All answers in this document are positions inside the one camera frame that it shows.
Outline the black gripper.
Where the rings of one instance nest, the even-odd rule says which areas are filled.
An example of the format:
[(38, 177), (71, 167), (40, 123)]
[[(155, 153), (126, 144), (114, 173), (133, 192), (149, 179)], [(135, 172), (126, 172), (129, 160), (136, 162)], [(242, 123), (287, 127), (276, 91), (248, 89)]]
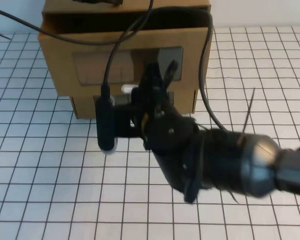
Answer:
[(167, 90), (174, 80), (178, 62), (172, 60), (162, 79), (159, 64), (145, 66), (139, 87), (131, 92), (136, 107), (135, 125), (146, 150), (153, 152), (169, 185), (193, 203), (203, 187), (204, 131), (195, 120), (182, 116), (170, 103)]

